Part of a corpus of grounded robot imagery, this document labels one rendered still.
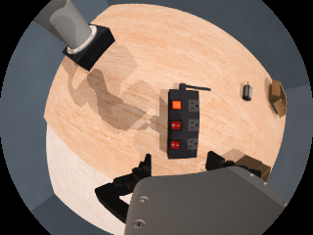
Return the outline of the black power strip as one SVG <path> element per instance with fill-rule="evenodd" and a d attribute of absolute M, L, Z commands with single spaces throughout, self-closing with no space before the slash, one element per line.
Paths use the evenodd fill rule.
<path fill-rule="evenodd" d="M 169 160 L 196 158 L 200 133 L 200 93 L 211 88 L 180 83 L 168 91 L 167 157 Z"/>

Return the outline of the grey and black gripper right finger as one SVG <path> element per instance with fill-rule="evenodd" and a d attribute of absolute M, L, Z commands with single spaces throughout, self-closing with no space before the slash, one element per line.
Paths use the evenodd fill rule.
<path fill-rule="evenodd" d="M 207 153 L 205 169 L 207 171 L 209 171 L 209 170 L 218 169 L 218 168 L 222 168 L 222 167 L 226 167 L 226 166 L 232 166 L 232 165 L 236 166 L 233 161 L 226 161 L 225 162 L 225 160 L 226 159 L 222 158 L 221 156 L 214 153 L 213 151 L 209 151 Z M 261 171 L 260 170 L 251 169 L 251 168 L 248 169 L 248 167 L 245 165 L 238 165 L 238 166 L 250 171 L 251 173 L 255 174 L 258 177 L 261 177 Z"/>

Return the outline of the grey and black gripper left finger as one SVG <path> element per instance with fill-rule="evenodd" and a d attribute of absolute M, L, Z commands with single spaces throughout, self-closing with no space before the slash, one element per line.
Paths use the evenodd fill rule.
<path fill-rule="evenodd" d="M 146 154 L 144 161 L 132 168 L 132 173 L 116 177 L 112 183 L 95 188 L 95 194 L 98 201 L 125 224 L 129 205 L 119 199 L 119 196 L 133 193 L 136 184 L 149 176 L 152 176 L 152 155 Z"/>

